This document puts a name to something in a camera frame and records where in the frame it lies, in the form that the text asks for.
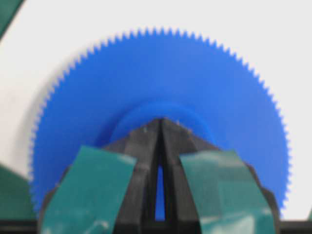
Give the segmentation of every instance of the gear teeth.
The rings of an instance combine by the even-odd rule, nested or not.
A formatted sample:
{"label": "gear teeth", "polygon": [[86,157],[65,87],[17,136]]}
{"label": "gear teeth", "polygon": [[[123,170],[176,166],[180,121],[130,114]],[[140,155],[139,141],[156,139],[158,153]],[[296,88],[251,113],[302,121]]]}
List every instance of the gear teeth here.
{"label": "gear teeth", "polygon": [[64,81],[65,76],[69,75],[70,72],[76,67],[81,64],[81,62],[85,59],[88,59],[89,55],[94,54],[101,50],[102,47],[107,47],[109,45],[112,45],[114,43],[121,42],[126,39],[134,39],[137,37],[144,37],[144,36],[152,36],[152,35],[169,35],[169,36],[180,36],[183,39],[191,38],[195,40],[200,40],[204,43],[207,43],[210,46],[213,46],[224,53],[228,54],[230,57],[235,59],[237,62],[241,63],[242,66],[247,69],[249,72],[253,74],[253,76],[258,80],[258,83],[263,87],[264,91],[270,96],[271,101],[273,102],[275,109],[278,112],[279,118],[283,125],[283,131],[285,133],[285,138],[287,142],[287,148],[288,148],[288,155],[289,155],[289,171],[288,171],[288,182],[287,182],[287,192],[285,194],[285,198],[283,200],[283,205],[280,208],[281,216],[283,217],[286,208],[289,204],[289,194],[292,191],[292,178],[293,178],[293,158],[291,157],[291,141],[289,140],[289,133],[288,133],[288,127],[285,123],[284,117],[282,115],[282,112],[280,110],[280,107],[278,106],[278,102],[275,100],[273,93],[271,93],[270,88],[266,85],[264,80],[260,79],[259,74],[255,74],[254,68],[250,68],[250,65],[243,60],[243,57],[238,57],[237,53],[234,51],[231,51],[229,47],[225,47],[222,43],[218,44],[216,40],[211,40],[209,37],[203,38],[201,34],[196,34],[194,32],[188,32],[186,30],[181,30],[179,28],[173,29],[173,28],[165,28],[165,27],[153,27],[153,28],[139,28],[138,30],[130,30],[129,32],[123,32],[120,35],[116,35],[115,37],[109,37],[105,40],[101,40],[99,43],[96,43],[92,47],[88,48],[87,50],[84,50],[79,56],[74,58],[74,61],[70,63],[64,70],[63,73],[60,74],[60,76],[51,84],[50,88],[48,89],[39,109],[37,112],[37,115],[34,120],[34,124],[31,130],[31,136],[30,136],[30,143],[29,143],[29,168],[31,170],[29,171],[28,175],[31,178],[29,184],[30,184],[30,193],[32,197],[32,201],[35,205],[35,211],[38,211],[40,209],[39,204],[37,202],[37,198],[35,196],[35,191],[37,189],[36,185],[33,183],[33,153],[34,153],[34,142],[36,140],[36,134],[38,130],[38,125],[40,124],[41,117],[43,115],[43,110],[46,108],[47,102],[50,100],[51,94],[55,92],[55,88],[59,86],[59,84]]}

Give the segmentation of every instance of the gear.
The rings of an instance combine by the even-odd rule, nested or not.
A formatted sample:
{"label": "gear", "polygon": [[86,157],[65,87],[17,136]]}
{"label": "gear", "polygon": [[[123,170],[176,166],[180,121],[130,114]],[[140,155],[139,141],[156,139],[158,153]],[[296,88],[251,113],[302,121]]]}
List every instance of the gear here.
{"label": "gear", "polygon": [[282,207],[287,141],[259,77],[216,43],[154,30],[95,48],[55,87],[34,139],[35,210],[81,145],[101,147],[154,117],[180,121],[221,149],[236,150]]}

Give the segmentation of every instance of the white background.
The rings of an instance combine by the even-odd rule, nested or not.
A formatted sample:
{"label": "white background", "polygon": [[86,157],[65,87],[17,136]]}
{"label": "white background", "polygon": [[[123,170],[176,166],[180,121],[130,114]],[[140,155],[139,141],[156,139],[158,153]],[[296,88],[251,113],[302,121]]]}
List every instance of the white background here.
{"label": "white background", "polygon": [[312,1],[26,1],[0,41],[0,162],[27,176],[30,130],[48,83],[87,47],[172,27],[230,47],[274,94],[291,141],[285,218],[312,207]]}

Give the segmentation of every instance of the blue gear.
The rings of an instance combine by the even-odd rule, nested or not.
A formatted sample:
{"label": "blue gear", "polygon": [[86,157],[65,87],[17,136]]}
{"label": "blue gear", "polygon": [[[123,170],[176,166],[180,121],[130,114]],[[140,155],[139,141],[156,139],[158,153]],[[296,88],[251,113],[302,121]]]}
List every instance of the blue gear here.
{"label": "blue gear", "polygon": [[[173,103],[193,113],[179,118],[160,105]],[[144,112],[132,112],[143,106]],[[102,147],[125,119],[146,123],[169,117],[212,140],[221,149],[235,149],[254,166],[263,186],[274,192],[279,207],[288,181],[288,148],[278,111],[258,77],[236,56],[216,44],[186,34],[123,37],[76,64],[47,101],[38,125],[33,153],[32,192],[35,210],[55,187],[81,145]],[[196,127],[194,119],[200,119]]]}

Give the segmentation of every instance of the green tape strip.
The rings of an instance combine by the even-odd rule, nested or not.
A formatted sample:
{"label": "green tape strip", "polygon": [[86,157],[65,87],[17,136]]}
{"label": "green tape strip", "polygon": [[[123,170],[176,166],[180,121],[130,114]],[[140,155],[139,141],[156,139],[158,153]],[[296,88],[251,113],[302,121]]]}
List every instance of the green tape strip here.
{"label": "green tape strip", "polygon": [[22,0],[1,0],[0,1],[0,38],[10,24],[14,14],[19,8]]}
{"label": "green tape strip", "polygon": [[110,234],[136,160],[82,147],[44,215],[44,234]]}
{"label": "green tape strip", "polygon": [[34,219],[28,181],[0,165],[0,219]]}
{"label": "green tape strip", "polygon": [[269,205],[233,151],[181,155],[203,234],[274,234]]}

